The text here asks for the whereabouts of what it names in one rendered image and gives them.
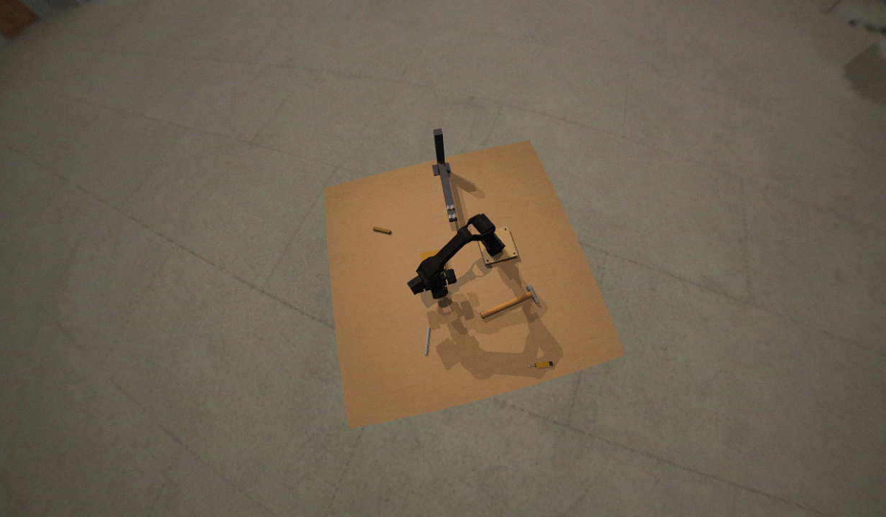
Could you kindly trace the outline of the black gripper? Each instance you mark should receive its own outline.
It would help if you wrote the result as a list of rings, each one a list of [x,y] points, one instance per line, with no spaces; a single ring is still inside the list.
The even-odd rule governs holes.
[[[445,276],[445,274],[446,274],[446,276]],[[446,269],[445,274],[440,274],[439,281],[436,282],[436,284],[441,284],[441,282],[443,282],[443,286],[444,285],[446,286],[447,284],[456,284],[457,279],[455,277],[454,269]],[[446,283],[446,279],[447,279],[447,283]],[[429,286],[431,286],[431,285],[429,285]],[[424,288],[424,291],[429,291],[430,290],[429,286]]]

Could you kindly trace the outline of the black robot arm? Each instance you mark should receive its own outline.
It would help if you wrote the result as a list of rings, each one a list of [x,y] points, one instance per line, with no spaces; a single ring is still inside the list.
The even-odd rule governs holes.
[[[468,225],[473,224],[475,228],[479,231],[479,233],[470,233],[468,230]],[[475,215],[468,220],[467,225],[464,225],[462,228],[457,230],[456,235],[452,240],[449,240],[444,248],[439,250],[434,256],[429,256],[429,258],[424,259],[422,263],[419,265],[416,273],[418,276],[416,278],[411,279],[411,281],[407,282],[411,292],[414,295],[417,292],[424,290],[427,286],[429,286],[432,291],[433,299],[439,299],[447,296],[447,286],[443,286],[443,282],[441,284],[436,284],[439,281],[441,272],[445,269],[445,263],[449,261],[452,256],[454,256],[460,249],[463,248],[465,244],[468,244],[470,241],[482,241],[482,244],[485,245],[488,254],[491,256],[498,255],[502,252],[502,249],[505,248],[503,242],[498,238],[498,236],[493,233],[495,231],[495,226],[491,223],[486,215]],[[435,285],[432,285],[435,284]]]

